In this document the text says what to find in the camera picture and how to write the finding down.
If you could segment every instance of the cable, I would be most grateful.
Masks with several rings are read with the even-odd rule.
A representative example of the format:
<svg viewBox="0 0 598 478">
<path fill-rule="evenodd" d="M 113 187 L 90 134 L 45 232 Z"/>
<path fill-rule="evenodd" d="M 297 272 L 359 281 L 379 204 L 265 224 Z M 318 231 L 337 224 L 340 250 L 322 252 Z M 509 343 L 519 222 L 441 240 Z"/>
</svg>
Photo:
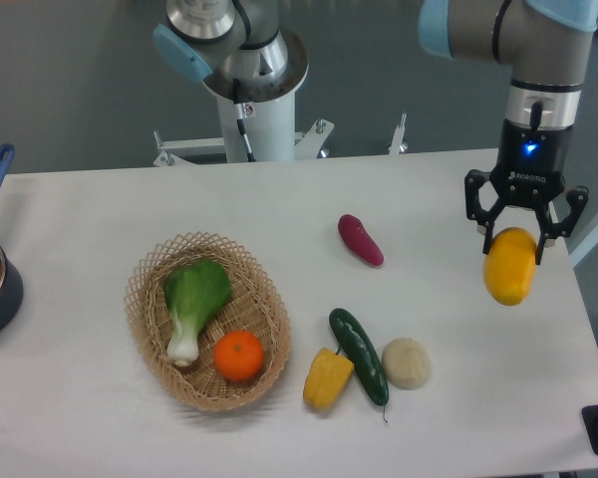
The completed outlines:
<svg viewBox="0 0 598 478">
<path fill-rule="evenodd" d="M 239 80 L 234 79 L 232 81 L 232 102 L 235 105 L 239 105 L 239 87 L 241 83 Z M 257 162 L 255 159 L 255 155 L 252 153 L 252 148 L 250 147 L 250 140 L 248 139 L 248 134 L 246 134 L 246 125 L 244 123 L 243 118 L 237 118 L 237 129 L 239 129 L 239 134 L 241 134 L 241 139 L 243 140 L 243 145 L 246 148 L 246 156 L 248 157 L 248 162 Z"/>
</svg>

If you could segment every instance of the blue cover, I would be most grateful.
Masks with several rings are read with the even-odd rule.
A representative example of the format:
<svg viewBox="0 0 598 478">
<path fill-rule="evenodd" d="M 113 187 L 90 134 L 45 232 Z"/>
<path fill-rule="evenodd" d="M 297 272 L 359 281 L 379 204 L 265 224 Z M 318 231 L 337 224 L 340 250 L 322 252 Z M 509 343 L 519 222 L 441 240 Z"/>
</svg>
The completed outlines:
<svg viewBox="0 0 598 478">
<path fill-rule="evenodd" d="M 449 0 L 426 0 L 419 14 L 419 42 L 428 53 L 452 58 L 448 31 Z"/>
<path fill-rule="evenodd" d="M 212 73 L 197 52 L 166 26 L 158 25 L 155 28 L 152 42 L 170 67 L 186 79 L 199 83 Z"/>
<path fill-rule="evenodd" d="M 525 0 L 543 15 L 563 25 L 595 32 L 598 28 L 598 0 Z"/>
</svg>

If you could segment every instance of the purple sweet potato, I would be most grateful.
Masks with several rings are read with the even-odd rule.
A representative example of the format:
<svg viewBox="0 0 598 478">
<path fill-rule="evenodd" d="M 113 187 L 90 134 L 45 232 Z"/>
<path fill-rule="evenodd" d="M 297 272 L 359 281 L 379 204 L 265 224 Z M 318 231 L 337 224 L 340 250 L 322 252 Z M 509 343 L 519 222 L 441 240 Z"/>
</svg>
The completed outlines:
<svg viewBox="0 0 598 478">
<path fill-rule="evenodd" d="M 362 222 L 351 214 L 339 219 L 339 234 L 344 244 L 361 259 L 373 266 L 383 264 L 383 253 L 370 237 Z"/>
</svg>

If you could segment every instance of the gray floor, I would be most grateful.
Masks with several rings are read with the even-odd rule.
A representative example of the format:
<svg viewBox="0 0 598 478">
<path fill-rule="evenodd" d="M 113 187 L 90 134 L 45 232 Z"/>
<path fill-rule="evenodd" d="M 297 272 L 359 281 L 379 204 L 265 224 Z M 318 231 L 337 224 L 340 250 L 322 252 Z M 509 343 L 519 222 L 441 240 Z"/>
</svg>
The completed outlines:
<svg viewBox="0 0 598 478">
<path fill-rule="evenodd" d="M 164 3 L 0 2 L 0 143 L 17 147 L 12 172 L 149 166 L 155 128 L 164 140 L 220 136 L 210 95 L 152 47 Z M 421 3 L 280 0 L 310 55 L 298 130 L 324 117 L 336 125 L 332 155 L 380 154 L 407 111 L 412 152 L 497 146 L 510 69 L 424 53 Z M 565 177 L 591 188 L 580 230 L 598 211 L 598 39 Z M 576 274 L 598 343 L 598 247 Z"/>
</svg>

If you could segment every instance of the fake fruit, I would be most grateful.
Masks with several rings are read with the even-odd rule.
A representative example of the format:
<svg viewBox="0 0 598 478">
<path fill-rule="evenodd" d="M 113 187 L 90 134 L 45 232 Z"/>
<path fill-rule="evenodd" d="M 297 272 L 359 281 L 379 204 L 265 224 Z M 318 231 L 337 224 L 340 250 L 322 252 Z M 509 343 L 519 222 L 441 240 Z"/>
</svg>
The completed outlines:
<svg viewBox="0 0 598 478">
<path fill-rule="evenodd" d="M 379 406 L 386 405 L 390 399 L 388 381 L 377 352 L 359 321 L 345 309 L 338 308 L 330 313 L 329 322 L 370 399 Z"/>
<path fill-rule="evenodd" d="M 228 275 L 217 262 L 203 259 L 170 273 L 163 286 L 173 325 L 166 354 L 175 365 L 188 366 L 197 360 L 199 332 L 231 294 Z"/>
<path fill-rule="evenodd" d="M 422 386 L 432 368 L 430 356 L 423 344 L 405 337 L 394 339 L 386 345 L 381 362 L 388 381 L 403 390 Z"/>
<path fill-rule="evenodd" d="M 303 386 L 304 401 L 317 410 L 328 409 L 348 383 L 353 369 L 354 365 L 347 358 L 320 349 L 312 360 Z"/>
<path fill-rule="evenodd" d="M 215 345 L 214 360 L 219 373 L 227 379 L 248 380 L 263 366 L 263 347 L 250 332 L 231 332 Z"/>
<path fill-rule="evenodd" d="M 485 256 L 482 275 L 487 291 L 504 306 L 516 306 L 529 294 L 536 269 L 536 242 L 524 229 L 500 231 Z"/>
<path fill-rule="evenodd" d="M 373 266 L 383 264 L 383 253 L 359 219 L 344 214 L 339 219 L 339 234 L 348 249 Z"/>
</svg>

